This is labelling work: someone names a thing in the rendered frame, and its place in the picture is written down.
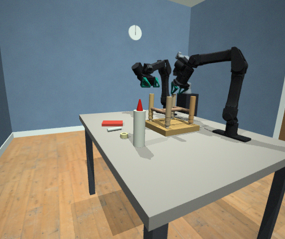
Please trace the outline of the red flat rectangular block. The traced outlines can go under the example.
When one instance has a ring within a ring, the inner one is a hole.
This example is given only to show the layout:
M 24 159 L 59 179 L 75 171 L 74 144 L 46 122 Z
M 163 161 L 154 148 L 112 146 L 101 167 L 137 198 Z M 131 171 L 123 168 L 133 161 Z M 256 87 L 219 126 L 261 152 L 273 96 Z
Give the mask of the red flat rectangular block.
M 102 126 L 123 126 L 122 120 L 104 120 Z

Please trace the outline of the yellow flat stool seat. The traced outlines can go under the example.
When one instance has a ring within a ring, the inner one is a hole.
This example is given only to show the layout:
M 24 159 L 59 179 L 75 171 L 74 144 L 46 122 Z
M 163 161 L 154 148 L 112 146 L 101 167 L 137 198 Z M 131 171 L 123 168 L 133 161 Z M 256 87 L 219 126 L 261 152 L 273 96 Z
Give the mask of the yellow flat stool seat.
M 165 128 L 165 118 L 145 120 L 145 126 L 161 135 L 171 136 L 176 134 L 199 131 L 200 126 L 197 124 L 189 125 L 187 121 L 181 119 L 171 119 L 169 128 Z

